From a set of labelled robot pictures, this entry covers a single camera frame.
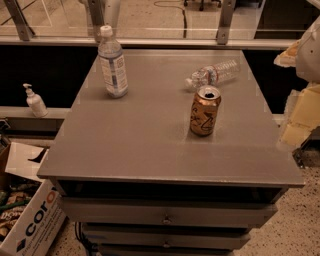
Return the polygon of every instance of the hand sanitizer bottle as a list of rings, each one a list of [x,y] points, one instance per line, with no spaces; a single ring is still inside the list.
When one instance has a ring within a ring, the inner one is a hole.
[[[46,105],[44,104],[42,98],[40,95],[35,94],[31,87],[31,84],[23,84],[23,87],[26,88],[26,93],[28,95],[27,97],[27,103],[29,107],[31,108],[33,114],[36,117],[44,117],[46,114],[48,114],[48,110],[46,108]]]

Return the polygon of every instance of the plastic bottle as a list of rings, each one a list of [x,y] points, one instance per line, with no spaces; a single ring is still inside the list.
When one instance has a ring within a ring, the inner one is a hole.
[[[31,84],[23,84],[23,87],[26,88],[26,93],[28,95],[27,97],[27,103],[29,107],[31,108],[33,114],[36,117],[44,117],[46,114],[48,114],[48,110],[46,105],[44,104],[42,98],[40,95],[35,94],[31,87]]]
[[[200,86],[213,85],[235,78],[240,71],[236,60],[228,60],[213,66],[200,68],[192,73],[191,78],[185,80],[190,91],[196,91]]]
[[[128,92],[122,47],[114,38],[111,26],[102,26],[100,32],[101,42],[98,53],[107,93],[113,98],[120,98]]]

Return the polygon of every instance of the soda can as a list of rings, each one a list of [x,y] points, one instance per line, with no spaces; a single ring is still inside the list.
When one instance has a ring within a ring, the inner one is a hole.
[[[211,85],[201,86],[194,95],[191,108],[190,129],[197,135],[207,136],[213,132],[221,93]]]

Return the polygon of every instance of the drawer unit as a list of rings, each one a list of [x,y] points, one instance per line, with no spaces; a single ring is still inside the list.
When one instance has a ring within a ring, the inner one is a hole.
[[[261,227],[277,211],[273,204],[68,197],[61,199],[60,207],[78,222],[230,228]]]
[[[234,256],[229,250],[100,245],[103,256]]]
[[[91,243],[163,248],[240,249],[250,239],[244,232],[223,228],[83,224],[83,233]]]

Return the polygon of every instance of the bottle label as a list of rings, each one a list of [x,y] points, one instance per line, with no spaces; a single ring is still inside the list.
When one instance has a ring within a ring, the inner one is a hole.
[[[42,100],[40,100],[39,102],[36,102],[34,104],[30,104],[29,106],[31,107],[32,112],[36,117],[43,117],[46,114],[48,114],[48,110],[46,108],[46,105],[44,104],[44,102]]]
[[[123,55],[112,59],[100,57],[100,62],[107,90],[117,94],[126,89],[128,82]]]

